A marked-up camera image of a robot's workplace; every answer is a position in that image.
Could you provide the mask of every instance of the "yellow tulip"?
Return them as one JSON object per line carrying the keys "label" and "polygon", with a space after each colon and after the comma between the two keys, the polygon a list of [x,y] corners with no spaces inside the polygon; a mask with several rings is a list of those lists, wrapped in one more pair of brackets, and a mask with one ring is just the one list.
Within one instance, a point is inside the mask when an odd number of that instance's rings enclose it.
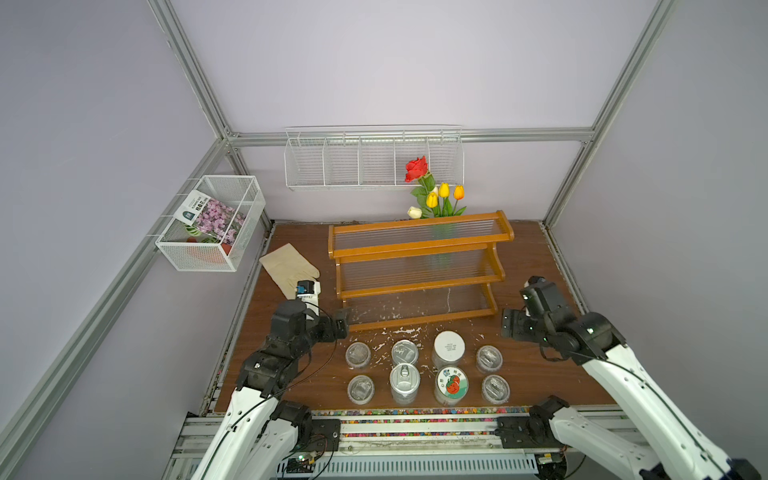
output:
{"label": "yellow tulip", "polygon": [[427,207],[437,207],[437,194],[435,192],[431,192],[429,195],[427,195]]}

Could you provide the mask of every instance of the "wooden shelf rack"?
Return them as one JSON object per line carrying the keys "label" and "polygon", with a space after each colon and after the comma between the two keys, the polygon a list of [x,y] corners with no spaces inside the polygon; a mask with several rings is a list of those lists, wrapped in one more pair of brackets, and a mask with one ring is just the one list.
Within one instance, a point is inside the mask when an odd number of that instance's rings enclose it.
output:
{"label": "wooden shelf rack", "polygon": [[504,212],[330,227],[336,294],[351,331],[495,315]]}

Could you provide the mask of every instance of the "flower seed packet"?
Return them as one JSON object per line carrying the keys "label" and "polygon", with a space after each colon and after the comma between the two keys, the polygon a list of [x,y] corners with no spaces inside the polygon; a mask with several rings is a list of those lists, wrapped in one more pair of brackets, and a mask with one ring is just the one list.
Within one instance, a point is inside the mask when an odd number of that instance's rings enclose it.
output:
{"label": "flower seed packet", "polygon": [[237,234],[243,228],[245,216],[235,214],[235,209],[206,195],[199,190],[192,190],[181,206],[176,210],[174,218],[189,227],[225,243],[235,243]]}

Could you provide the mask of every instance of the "white wire basket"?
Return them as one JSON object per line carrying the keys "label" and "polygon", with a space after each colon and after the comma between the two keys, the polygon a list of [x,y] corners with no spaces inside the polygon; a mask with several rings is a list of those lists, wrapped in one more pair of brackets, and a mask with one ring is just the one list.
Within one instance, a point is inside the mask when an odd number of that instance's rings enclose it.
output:
{"label": "white wire basket", "polygon": [[175,218],[165,227],[155,244],[171,265],[180,272],[234,272],[243,259],[253,230],[264,210],[264,195],[256,177],[247,175],[206,175],[197,182],[196,190],[243,214],[243,227],[227,255],[217,243],[188,243],[186,226]]}
{"label": "white wire basket", "polygon": [[286,185],[292,190],[413,186],[406,183],[406,165],[421,157],[438,183],[464,183],[464,148],[457,133],[290,137]]}

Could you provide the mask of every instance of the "white jar lid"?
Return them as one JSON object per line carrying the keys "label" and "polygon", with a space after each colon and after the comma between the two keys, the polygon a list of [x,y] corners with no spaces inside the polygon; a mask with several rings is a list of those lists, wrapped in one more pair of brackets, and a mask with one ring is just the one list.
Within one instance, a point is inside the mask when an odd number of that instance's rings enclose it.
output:
{"label": "white jar lid", "polygon": [[441,332],[435,338],[435,353],[446,362],[455,362],[464,355],[464,339],[456,332]]}

